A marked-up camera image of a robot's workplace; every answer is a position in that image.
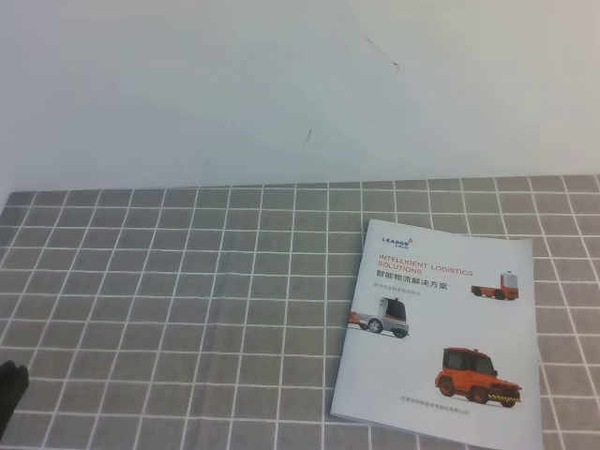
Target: white delivery vehicle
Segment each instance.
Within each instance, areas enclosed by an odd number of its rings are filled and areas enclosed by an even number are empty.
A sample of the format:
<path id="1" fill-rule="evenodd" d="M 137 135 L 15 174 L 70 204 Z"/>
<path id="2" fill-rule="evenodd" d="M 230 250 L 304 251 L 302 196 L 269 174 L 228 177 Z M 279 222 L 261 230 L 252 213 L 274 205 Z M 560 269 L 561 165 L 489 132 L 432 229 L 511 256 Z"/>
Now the white delivery vehicle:
<path id="1" fill-rule="evenodd" d="M 397 338 L 405 338 L 409 334 L 406 308 L 397 298 L 382 298 L 379 301 L 379 311 L 375 316 L 351 311 L 349 322 L 372 333 L 391 331 Z"/>

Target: wall mark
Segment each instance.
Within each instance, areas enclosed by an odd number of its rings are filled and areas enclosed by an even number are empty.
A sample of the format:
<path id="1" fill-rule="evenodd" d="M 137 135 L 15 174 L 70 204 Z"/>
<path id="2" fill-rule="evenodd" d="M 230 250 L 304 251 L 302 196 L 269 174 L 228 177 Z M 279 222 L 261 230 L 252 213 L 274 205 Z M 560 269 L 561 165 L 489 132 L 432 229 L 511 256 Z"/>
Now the wall mark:
<path id="1" fill-rule="evenodd" d="M 396 71 L 400 70 L 400 65 L 394 61 L 392 58 L 390 58 L 386 52 L 384 52 L 382 49 L 380 49 L 376 44 L 374 44 L 371 39 L 369 39 L 366 36 L 363 36 L 363 38 L 365 39 L 366 42 L 368 42 L 369 44 L 371 44 L 373 46 L 373 48 L 375 50 L 377 50 L 377 52 L 380 53 L 381 56 L 383 56 L 385 59 L 387 59 L 390 63 L 392 63 L 394 66 L 396 66 Z"/>

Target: black object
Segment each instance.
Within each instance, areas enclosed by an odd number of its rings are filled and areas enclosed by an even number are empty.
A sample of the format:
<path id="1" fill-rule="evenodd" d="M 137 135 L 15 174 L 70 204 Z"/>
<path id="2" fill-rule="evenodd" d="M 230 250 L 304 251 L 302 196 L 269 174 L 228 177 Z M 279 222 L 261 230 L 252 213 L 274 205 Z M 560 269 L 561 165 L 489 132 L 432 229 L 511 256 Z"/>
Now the black object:
<path id="1" fill-rule="evenodd" d="M 27 367 L 17 367 L 12 361 L 6 361 L 0 366 L 0 441 L 7 429 L 8 420 L 28 386 Z"/>

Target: brochure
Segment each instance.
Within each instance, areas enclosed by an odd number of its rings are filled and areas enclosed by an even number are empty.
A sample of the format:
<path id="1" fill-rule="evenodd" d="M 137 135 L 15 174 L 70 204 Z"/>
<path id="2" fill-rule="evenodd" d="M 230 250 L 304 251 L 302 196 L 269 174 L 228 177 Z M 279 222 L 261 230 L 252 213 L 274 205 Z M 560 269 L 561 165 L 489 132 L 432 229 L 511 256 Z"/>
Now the brochure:
<path id="1" fill-rule="evenodd" d="M 331 414 L 541 450 L 532 241 L 371 220 Z"/>

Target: leador logo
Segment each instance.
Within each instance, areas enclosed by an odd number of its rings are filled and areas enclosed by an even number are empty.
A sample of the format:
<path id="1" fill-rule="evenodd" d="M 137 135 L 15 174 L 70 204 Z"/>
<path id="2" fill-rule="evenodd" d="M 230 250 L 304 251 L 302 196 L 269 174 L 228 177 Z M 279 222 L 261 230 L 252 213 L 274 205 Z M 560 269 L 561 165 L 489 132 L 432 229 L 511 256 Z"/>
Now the leador logo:
<path id="1" fill-rule="evenodd" d="M 409 245 L 413 243 L 412 239 L 409 239 L 408 241 L 398 241 L 397 239 L 389 239 L 387 237 L 383 237 L 382 241 L 387 244 L 394 244 L 397 248 L 408 248 Z"/>

